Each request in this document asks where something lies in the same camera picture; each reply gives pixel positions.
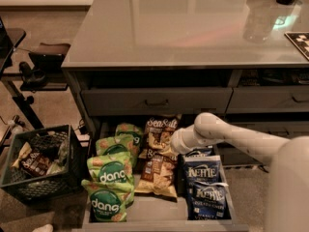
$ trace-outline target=crate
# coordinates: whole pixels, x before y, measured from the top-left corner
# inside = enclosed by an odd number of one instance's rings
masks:
[[[69,149],[65,170],[41,177],[31,177],[21,169],[11,168],[25,142],[38,150],[57,151],[67,140]],[[0,179],[0,188],[24,204],[30,204],[82,190],[85,177],[87,151],[81,147],[69,125],[31,130],[14,136]]]

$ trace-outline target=green chip bag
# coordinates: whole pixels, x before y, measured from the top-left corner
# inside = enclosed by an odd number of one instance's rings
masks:
[[[119,186],[134,190],[134,177],[132,175],[132,165],[130,162],[130,153],[121,152],[107,156],[97,156],[87,159],[87,166],[90,176],[94,182],[102,184],[120,183],[127,184]],[[128,203],[132,202],[134,198],[133,192]]]
[[[139,148],[134,146],[133,141],[134,137],[131,134],[121,134],[99,139],[96,142],[97,155],[106,156],[120,152],[130,152],[130,161],[132,167],[134,167],[137,162]]]
[[[134,137],[133,146],[137,147],[138,150],[140,149],[143,135],[144,135],[141,128],[136,127],[133,124],[121,123],[117,126],[115,135],[117,136],[117,135],[123,135],[123,134],[132,135]]]
[[[88,180],[83,180],[81,185],[88,191],[97,221],[126,221],[126,201],[131,195],[130,185],[105,185]]]

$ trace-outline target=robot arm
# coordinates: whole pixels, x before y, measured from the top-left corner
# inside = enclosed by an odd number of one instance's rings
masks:
[[[232,126],[211,113],[201,113],[194,125],[175,131],[172,148],[185,154],[193,148],[227,142],[259,162],[269,165],[289,139]]]
[[[174,132],[171,147],[185,154],[223,141],[270,165],[265,231],[308,231],[309,136],[289,140],[232,126],[202,113],[194,125]]]

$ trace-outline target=gray countertop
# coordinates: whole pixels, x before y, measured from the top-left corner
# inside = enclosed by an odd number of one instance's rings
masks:
[[[95,0],[63,67],[308,67],[284,36],[308,24],[308,0]]]

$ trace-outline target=chip bag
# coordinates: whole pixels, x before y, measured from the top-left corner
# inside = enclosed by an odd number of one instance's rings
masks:
[[[131,189],[127,203],[134,199],[134,177],[129,152],[120,152],[107,156],[97,156],[87,159],[90,176],[94,182],[105,185],[119,183],[118,188]]]
[[[143,139],[142,129],[134,126],[133,124],[121,123],[117,126],[115,135],[118,136],[123,134],[132,135],[134,137],[133,146],[137,147],[139,150]]]
[[[41,177],[47,174],[52,161],[45,157],[38,150],[31,148],[28,142],[25,142],[18,153],[18,158],[12,165],[17,169],[24,170],[32,177]]]
[[[83,180],[81,185],[88,191],[97,221],[126,221],[126,203],[131,195],[130,185],[105,185],[88,180]]]
[[[177,198],[174,186],[174,171],[176,167],[176,161],[160,154],[155,154],[145,162],[141,179],[135,188],[135,192],[154,193],[156,195]]]
[[[220,156],[205,156],[205,153],[200,154],[198,152],[193,155],[187,154],[183,156],[183,173],[189,219],[193,219],[192,193],[194,184],[196,182],[219,182],[220,164]]]
[[[195,220],[223,219],[226,212],[226,183],[201,183],[193,184],[192,214]]]
[[[171,138],[178,128],[181,115],[153,116],[147,122],[144,131],[142,152],[140,159],[151,159],[154,154],[177,158],[171,149]]]
[[[134,146],[134,137],[131,134],[121,134],[117,136],[99,139],[96,142],[98,156],[107,156],[120,152],[129,152],[132,166],[136,165],[138,148]]]

